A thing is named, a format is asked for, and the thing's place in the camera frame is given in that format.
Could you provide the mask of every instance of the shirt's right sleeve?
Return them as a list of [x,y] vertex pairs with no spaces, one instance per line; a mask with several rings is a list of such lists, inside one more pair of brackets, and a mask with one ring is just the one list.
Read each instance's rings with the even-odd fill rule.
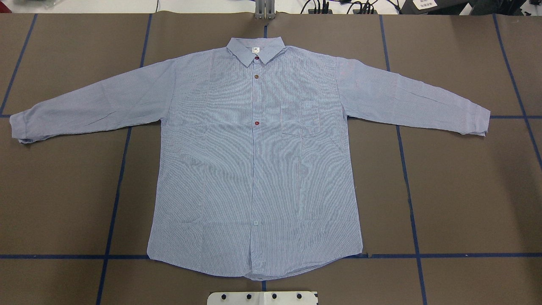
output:
[[485,136],[489,110],[442,88],[354,59],[337,58],[336,81],[348,116]]
[[11,135],[21,143],[32,143],[61,134],[154,122],[167,116],[174,90],[175,60],[155,63],[12,115]]

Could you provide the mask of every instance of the shirt cuff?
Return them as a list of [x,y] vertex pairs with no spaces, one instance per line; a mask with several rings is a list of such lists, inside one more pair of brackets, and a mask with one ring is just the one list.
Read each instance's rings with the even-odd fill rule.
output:
[[27,127],[24,121],[24,113],[19,112],[16,115],[9,117],[9,123],[11,124],[11,137],[18,139],[20,143],[29,143],[25,141],[27,137]]
[[475,132],[472,132],[471,134],[486,136],[487,130],[489,128],[490,114],[491,111],[485,109],[484,107],[478,106],[476,108],[476,117],[474,118]]

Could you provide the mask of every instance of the white background surface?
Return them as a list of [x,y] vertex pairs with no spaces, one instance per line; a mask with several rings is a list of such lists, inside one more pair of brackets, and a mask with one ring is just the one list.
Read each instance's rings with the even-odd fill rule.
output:
[[[44,7],[44,1],[38,0],[1,0],[13,12],[44,12],[44,13],[150,13],[156,10],[157,0],[61,0],[50,9]],[[399,0],[400,6],[405,0]],[[275,0],[275,10],[290,14],[299,14],[305,0]],[[330,9],[334,14],[344,14],[349,4],[340,5],[331,2]],[[309,3],[305,9],[313,9]],[[530,5],[528,0],[522,6],[535,16],[540,16],[542,8]],[[386,0],[378,0],[375,9],[379,14],[396,14],[395,8]],[[255,4],[250,0],[159,0],[158,10],[184,13],[231,13],[254,12]],[[462,15],[468,15],[470,6],[467,5]]]

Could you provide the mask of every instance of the light blue shirt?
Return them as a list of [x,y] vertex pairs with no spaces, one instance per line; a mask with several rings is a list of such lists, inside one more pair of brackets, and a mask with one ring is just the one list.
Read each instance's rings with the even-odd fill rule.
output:
[[488,110],[444,89],[281,38],[232,38],[43,101],[10,123],[31,143],[160,120],[147,254],[264,280],[361,253],[347,116],[481,136],[489,124]]

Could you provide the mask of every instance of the long-sleeve button-up shirt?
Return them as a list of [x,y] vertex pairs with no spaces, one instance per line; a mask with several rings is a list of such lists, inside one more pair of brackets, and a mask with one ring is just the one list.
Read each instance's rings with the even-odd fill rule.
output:
[[263,280],[361,253],[347,116],[481,136],[489,124],[488,110],[444,89],[281,38],[232,38],[43,101],[10,123],[31,143],[160,120],[147,254]]

